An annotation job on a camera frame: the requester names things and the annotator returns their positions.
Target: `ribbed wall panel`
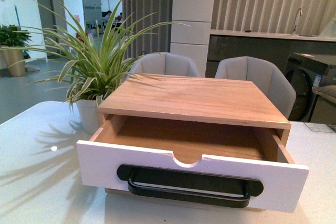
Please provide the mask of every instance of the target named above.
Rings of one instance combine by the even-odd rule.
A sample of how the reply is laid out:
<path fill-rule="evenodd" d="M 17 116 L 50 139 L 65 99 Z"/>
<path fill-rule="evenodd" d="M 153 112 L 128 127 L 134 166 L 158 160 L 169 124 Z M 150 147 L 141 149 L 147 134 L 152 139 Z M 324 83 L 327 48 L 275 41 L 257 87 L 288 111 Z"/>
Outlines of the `ribbed wall panel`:
<path fill-rule="evenodd" d="M 155 13 L 137 25 L 137 31 L 154 25 L 159 22 L 172 20 L 173 0 L 124 0 L 123 16 L 131 15 L 126 25 L 139 20 L 140 18 Z M 137 39 L 127 51 L 127 57 L 136 57 L 145 51 L 147 54 L 157 51 L 169 51 L 170 49 L 170 26 L 162 26 L 152 31 L 155 34 L 148 34 Z"/>
<path fill-rule="evenodd" d="M 336 12 L 336 0 L 214 0 L 212 29 L 318 35 Z"/>

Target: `chair backrest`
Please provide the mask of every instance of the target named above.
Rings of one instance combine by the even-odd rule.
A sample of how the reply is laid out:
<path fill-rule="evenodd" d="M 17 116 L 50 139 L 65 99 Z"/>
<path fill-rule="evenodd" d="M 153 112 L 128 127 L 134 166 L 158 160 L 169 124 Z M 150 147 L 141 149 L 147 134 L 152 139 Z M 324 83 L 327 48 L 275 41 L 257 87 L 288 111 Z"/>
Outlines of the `chair backrest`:
<path fill-rule="evenodd" d="M 130 72 L 168 74 L 172 76 L 201 76 L 191 58 L 174 55 L 169 52 L 155 52 L 141 57 L 134 63 Z"/>
<path fill-rule="evenodd" d="M 249 57 L 222 60 L 215 78 L 252 81 L 286 117 L 296 99 L 294 88 L 271 62 Z"/>

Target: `countertop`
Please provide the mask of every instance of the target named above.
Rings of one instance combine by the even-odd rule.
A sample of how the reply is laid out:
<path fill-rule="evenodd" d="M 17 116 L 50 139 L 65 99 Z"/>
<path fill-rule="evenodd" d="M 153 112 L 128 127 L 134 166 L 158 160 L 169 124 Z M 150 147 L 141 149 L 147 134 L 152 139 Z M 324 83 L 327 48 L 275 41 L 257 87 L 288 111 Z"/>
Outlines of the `countertop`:
<path fill-rule="evenodd" d="M 307 40 L 307 41 L 324 41 L 336 42 L 336 37 L 319 37 L 319 36 L 299 36 L 293 34 L 275 34 L 262 32 L 245 32 L 245 31 L 230 31 L 230 30 L 216 30 L 211 29 L 210 35 L 217 36 L 234 36 L 234 37 L 252 37 L 252 38 L 266 38 L 266 39 L 289 39 L 289 40 Z"/>
<path fill-rule="evenodd" d="M 289 214 L 106 194 L 83 186 L 76 142 L 90 135 L 79 122 L 75 105 L 70 113 L 68 103 L 43 102 L 0 125 L 0 223 L 329 224 L 336 219 L 336 133 L 292 122 L 286 148 L 310 172 Z"/>

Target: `cabinet handle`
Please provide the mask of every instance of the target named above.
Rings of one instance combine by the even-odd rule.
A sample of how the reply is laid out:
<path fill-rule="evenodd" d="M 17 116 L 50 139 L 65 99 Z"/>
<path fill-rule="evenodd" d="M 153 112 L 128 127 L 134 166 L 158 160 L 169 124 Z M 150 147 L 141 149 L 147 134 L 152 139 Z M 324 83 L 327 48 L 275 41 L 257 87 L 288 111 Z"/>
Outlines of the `cabinet handle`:
<path fill-rule="evenodd" d="M 135 178 L 137 176 L 137 169 L 132 168 L 129 173 L 128 178 L 128 190 L 140 196 L 154 197 L 154 198 L 164 198 L 164 199 L 174 199 L 181 201 L 197 202 L 209 205 L 233 207 L 233 208 L 244 208 L 247 207 L 251 193 L 249 191 L 248 182 L 242 182 L 242 197 L 233 197 L 218 194 L 218 192 L 213 192 L 213 194 L 202 193 L 199 191 L 191 191 L 187 188 L 172 189 L 166 187 L 149 186 L 136 184 Z"/>

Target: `washing machine door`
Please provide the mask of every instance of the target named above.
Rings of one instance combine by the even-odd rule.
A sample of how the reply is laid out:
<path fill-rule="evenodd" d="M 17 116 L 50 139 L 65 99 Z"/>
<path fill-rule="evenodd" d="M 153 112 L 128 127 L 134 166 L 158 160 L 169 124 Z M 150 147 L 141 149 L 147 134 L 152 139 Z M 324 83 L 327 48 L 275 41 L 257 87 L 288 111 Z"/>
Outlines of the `washing machine door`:
<path fill-rule="evenodd" d="M 286 73 L 286 78 L 296 92 L 296 100 L 288 120 L 301 121 L 309 110 L 312 83 L 308 74 L 301 69 L 290 70 Z"/>

